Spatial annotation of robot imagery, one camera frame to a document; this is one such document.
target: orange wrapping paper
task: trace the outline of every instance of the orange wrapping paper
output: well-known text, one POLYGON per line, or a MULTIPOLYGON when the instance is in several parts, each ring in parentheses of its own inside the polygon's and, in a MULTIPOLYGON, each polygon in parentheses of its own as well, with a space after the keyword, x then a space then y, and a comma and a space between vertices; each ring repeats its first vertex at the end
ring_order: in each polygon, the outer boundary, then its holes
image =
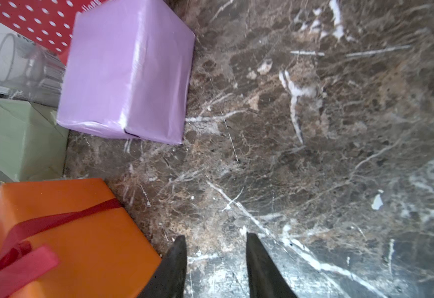
MULTIPOLYGON (((8 231, 32 218, 81 211, 114 195, 101 179, 0 186, 0 248, 8 231)), ((123 208, 103 211, 27 239, 49 245, 61 263, 11 298, 135 298, 161 259, 123 208)))

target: red ribbon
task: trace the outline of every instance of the red ribbon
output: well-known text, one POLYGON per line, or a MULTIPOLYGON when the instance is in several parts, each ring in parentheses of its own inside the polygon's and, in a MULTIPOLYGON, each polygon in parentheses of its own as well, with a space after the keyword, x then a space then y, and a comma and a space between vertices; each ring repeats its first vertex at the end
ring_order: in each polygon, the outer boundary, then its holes
POLYGON ((8 232, 0 250, 0 298, 6 298, 59 265, 58 256, 48 246, 32 250, 26 238, 97 212, 121 208, 111 199, 88 209, 33 218, 18 223, 8 232))

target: purple gift box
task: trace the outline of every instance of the purple gift box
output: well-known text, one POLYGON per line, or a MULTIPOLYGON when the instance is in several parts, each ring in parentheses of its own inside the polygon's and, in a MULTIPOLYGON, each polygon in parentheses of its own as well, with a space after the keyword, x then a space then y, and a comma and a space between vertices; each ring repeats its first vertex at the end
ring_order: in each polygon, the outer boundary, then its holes
POLYGON ((194 40, 163 0, 113 0, 78 15, 58 124, 181 144, 194 40))

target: wrapped present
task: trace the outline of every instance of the wrapped present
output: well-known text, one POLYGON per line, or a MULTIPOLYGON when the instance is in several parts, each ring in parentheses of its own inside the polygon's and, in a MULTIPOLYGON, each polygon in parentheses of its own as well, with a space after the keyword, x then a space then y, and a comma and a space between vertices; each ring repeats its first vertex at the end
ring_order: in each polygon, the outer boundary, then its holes
POLYGON ((181 144, 194 39, 162 0, 113 0, 78 15, 58 123, 181 144))
POLYGON ((0 186, 0 298, 135 298, 160 261, 101 179, 0 186))
POLYGON ((0 0, 0 23, 53 53, 65 53, 74 19, 107 0, 0 0))
POLYGON ((0 170, 13 181, 61 178, 67 141, 54 108, 0 98, 0 170))

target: green gift box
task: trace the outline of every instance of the green gift box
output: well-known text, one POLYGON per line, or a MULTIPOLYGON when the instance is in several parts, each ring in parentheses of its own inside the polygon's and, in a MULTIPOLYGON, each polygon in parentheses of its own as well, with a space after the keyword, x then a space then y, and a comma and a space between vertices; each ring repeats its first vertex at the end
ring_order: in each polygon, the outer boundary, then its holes
POLYGON ((13 181, 62 177, 67 141, 55 109, 0 98, 0 170, 13 181))

